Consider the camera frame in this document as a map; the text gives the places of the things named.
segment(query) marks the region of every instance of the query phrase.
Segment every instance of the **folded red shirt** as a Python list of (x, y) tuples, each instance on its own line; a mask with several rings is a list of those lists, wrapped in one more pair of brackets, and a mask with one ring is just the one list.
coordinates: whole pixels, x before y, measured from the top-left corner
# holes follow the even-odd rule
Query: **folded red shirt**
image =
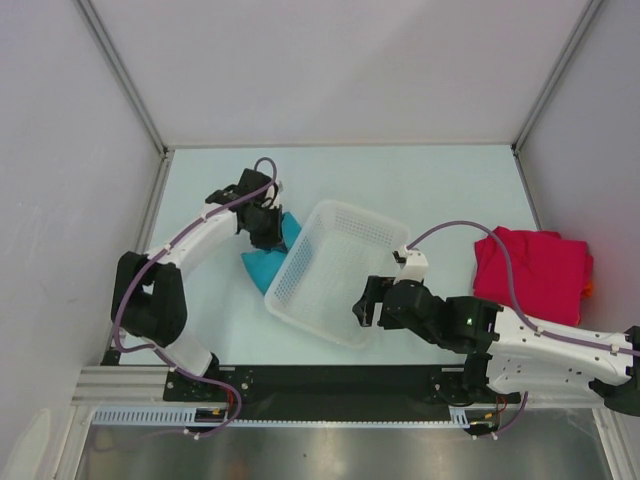
[[(504, 242), (513, 263), (516, 296), (522, 310), (535, 318), (575, 326), (580, 323), (580, 299), (590, 292), (593, 257), (586, 242), (565, 240), (556, 232), (494, 233)], [(487, 237), (475, 244), (478, 269), (474, 295), (513, 306), (507, 266), (496, 241)]]

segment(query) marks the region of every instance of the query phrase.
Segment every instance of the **blue fabric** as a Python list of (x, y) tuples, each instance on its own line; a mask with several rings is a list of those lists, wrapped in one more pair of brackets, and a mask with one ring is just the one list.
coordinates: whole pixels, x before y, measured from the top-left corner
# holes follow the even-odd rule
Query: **blue fabric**
[[(282, 216), (282, 237), (287, 250), (290, 250), (300, 234), (300, 224), (287, 212)], [(264, 295), (269, 290), (269, 286), (276, 277), (282, 262), (287, 258), (287, 254), (279, 251), (265, 252), (257, 250), (255, 252), (243, 253), (242, 263), (247, 269), (251, 280), (256, 284), (258, 290)]]

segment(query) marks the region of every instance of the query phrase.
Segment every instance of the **purple cable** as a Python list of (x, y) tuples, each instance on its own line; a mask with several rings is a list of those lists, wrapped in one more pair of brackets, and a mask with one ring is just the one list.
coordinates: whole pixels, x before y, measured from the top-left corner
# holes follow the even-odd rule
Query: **purple cable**
[[(217, 207), (213, 210), (211, 210), (209, 213), (207, 213), (205, 215), (206, 219), (209, 219), (211, 217), (213, 217), (214, 215), (219, 214), (220, 212), (223, 212), (225, 210), (228, 210), (229, 208), (235, 207), (237, 205), (240, 205), (242, 203), (247, 202), (248, 200), (251, 200), (254, 197), (257, 197), (258, 195), (266, 192), (267, 190), (269, 190), (269, 188), (273, 187), (276, 183), (276, 177), (278, 175), (278, 167), (276, 166), (275, 162), (273, 160), (271, 160), (270, 158), (267, 157), (263, 157), (261, 159), (259, 159), (256, 164), (254, 165), (254, 170), (257, 170), (258, 167), (260, 166), (261, 163), (263, 162), (267, 162), (271, 165), (272, 168), (272, 175), (271, 175), (271, 180), (269, 181), (269, 183), (267, 183), (265, 186), (260, 187), (259, 189), (257, 189), (254, 192), (251, 192), (247, 195), (244, 195), (232, 202), (227, 203), (226, 205), (221, 205), (220, 207)], [(169, 246), (171, 248), (174, 248), (178, 243), (180, 243), (180, 241), (182, 241), (189, 233), (191, 233), (194, 229), (196, 229), (197, 227), (199, 227), (201, 224), (203, 224), (205, 222), (205, 220), (202, 217), (197, 218), (196, 220), (194, 220), (193, 222), (191, 222), (189, 225), (187, 225), (182, 231), (180, 231), (174, 238), (173, 240), (171, 240), (169, 242)], [(144, 266), (138, 271), (138, 273), (133, 277), (133, 280), (131, 280), (131, 284), (127, 287), (127, 290), (125, 291), (122, 300), (120, 301), (120, 305), (118, 306), (118, 310), (116, 312), (116, 316), (113, 320), (113, 330), (112, 330), (112, 337), (113, 337), (113, 341), (116, 345), (116, 348), (118, 349), (119, 352), (121, 353), (132, 353), (132, 352), (138, 352), (140, 350), (147, 350), (147, 349), (152, 349), (154, 350), (155, 354), (158, 356), (158, 358), (160, 358), (163, 362), (165, 362), (167, 365), (169, 365), (169, 367), (174, 368), (179, 374), (190, 378), (191, 380), (195, 380), (198, 382), (203, 382), (203, 383), (208, 383), (210, 385), (216, 385), (218, 387), (222, 387), (224, 389), (227, 389), (229, 391), (231, 391), (233, 393), (233, 395), (236, 397), (237, 400), (237, 407), (233, 413), (233, 415), (231, 415), (227, 420), (225, 420), (224, 422), (222, 422), (220, 425), (218, 425), (217, 427), (215, 427), (213, 430), (200, 434), (198, 436), (198, 438), (207, 438), (210, 437), (212, 435), (214, 435), (215, 433), (217, 433), (219, 430), (221, 430), (222, 428), (226, 427), (227, 425), (229, 425), (231, 422), (233, 422), (236, 418), (238, 418), (238, 415), (240, 415), (240, 410), (242, 409), (242, 397), (240, 396), (240, 393), (238, 392), (238, 390), (236, 390), (232, 385), (229, 385), (228, 383), (225, 382), (220, 382), (218, 380), (212, 380), (210, 378), (204, 378), (202, 376), (199, 375), (194, 375), (182, 368), (180, 368), (179, 366), (175, 365), (166, 355), (164, 355), (164, 353), (162, 353), (161, 351), (159, 351), (156, 348), (156, 345), (154, 345), (153, 343), (145, 343), (143, 345), (138, 345), (136, 347), (131, 347), (131, 348), (127, 348), (122, 344), (122, 341), (120, 340), (120, 325), (122, 324), (122, 317), (124, 315), (124, 311), (127, 307), (127, 304), (129, 303), (129, 300), (131, 299), (131, 296), (133, 295), (133, 293), (135, 292), (136, 288), (138, 287), (138, 285), (140, 284), (140, 282), (142, 281), (142, 278), (146, 275), (146, 273), (149, 271), (149, 269), (156, 263), (158, 262), (162, 257), (164, 257), (166, 254), (168, 253), (168, 250), (166, 248), (163, 248), (162, 250), (160, 250), (158, 253), (156, 253), (151, 259), (149, 259), (149, 261), (147, 263), (144, 264)], [(175, 430), (175, 429), (171, 429), (171, 430), (161, 430), (159, 432), (153, 432), (151, 434), (148, 435), (144, 435), (138, 439), (136, 439), (134, 442), (132, 442), (132, 444), (138, 443), (139, 441), (143, 441), (145, 439), (151, 438), (151, 437), (155, 437), (158, 435), (164, 435), (165, 433), (182, 433), (182, 430)], [(110, 451), (113, 450), (117, 447), (111, 447), (107, 450), (103, 450), (103, 451)]]
[[(509, 256), (509, 251), (507, 250), (507, 247), (502, 242), (500, 237), (498, 237), (498, 235), (496, 235), (494, 232), (489, 230), (484, 225), (480, 225), (479, 223), (476, 223), (476, 222), (470, 222), (468, 220), (454, 220), (454, 221), (451, 221), (451, 222), (441, 223), (440, 225), (436, 225), (435, 227), (427, 230), (422, 235), (420, 235), (418, 238), (416, 238), (413, 242), (411, 242), (409, 245), (407, 245), (407, 250), (411, 250), (418, 243), (420, 243), (422, 240), (427, 238), (429, 235), (437, 232), (438, 230), (442, 230), (443, 228), (448, 228), (448, 227), (454, 227), (454, 226), (457, 226), (457, 225), (466, 225), (466, 226), (469, 226), (469, 227), (474, 227), (474, 228), (477, 228), (479, 230), (482, 230), (483, 232), (485, 232), (487, 235), (489, 235), (491, 238), (493, 238), (496, 241), (496, 243), (500, 247), (500, 250), (502, 251), (502, 255), (504, 255), (504, 259), (505, 259), (505, 262), (507, 264), (507, 281), (508, 281), (508, 284), (509, 284), (509, 296), (511, 297), (511, 303), (513, 304), (513, 310), (516, 312), (516, 315), (518, 315), (518, 318), (520, 318), (520, 320), (522, 320), (522, 323), (524, 323), (531, 330), (537, 332), (538, 331), (538, 327), (536, 326), (535, 323), (533, 323), (531, 320), (529, 320), (529, 318), (525, 315), (525, 313), (522, 311), (522, 308), (520, 307), (520, 304), (518, 303), (518, 299), (516, 298), (516, 290), (515, 290), (515, 285), (514, 285), (514, 280), (513, 280), (513, 265), (511, 263), (511, 257)], [(543, 337), (551, 338), (553, 340), (558, 340), (560, 342), (570, 343), (570, 344), (573, 344), (573, 345), (582, 345), (583, 347), (591, 347), (591, 348), (596, 348), (598, 350), (604, 350), (606, 352), (611, 352), (611, 346), (610, 345), (604, 345), (602, 343), (597, 343), (597, 342), (591, 342), (589, 340), (581, 340), (581, 339), (577, 339), (577, 338), (566, 337), (566, 336), (560, 335), (558, 333), (547, 332), (546, 330), (541, 332), (541, 335)], [(618, 351), (620, 353), (623, 353), (623, 354), (632, 355), (634, 357), (640, 357), (640, 351), (636, 352), (636, 351), (634, 351), (632, 349), (629, 349), (629, 348), (620, 348)]]
[(524, 408), (527, 406), (527, 400), (529, 400), (529, 392), (524, 392), (522, 394), (522, 401), (520, 402), (520, 408), (518, 408), (518, 411), (513, 416), (513, 418), (509, 421), (509, 423), (507, 423), (504, 427), (498, 428), (498, 430), (495, 431), (496, 434), (506, 432), (507, 430), (509, 430), (511, 427), (515, 425), (515, 423), (520, 418), (520, 414), (524, 411)]

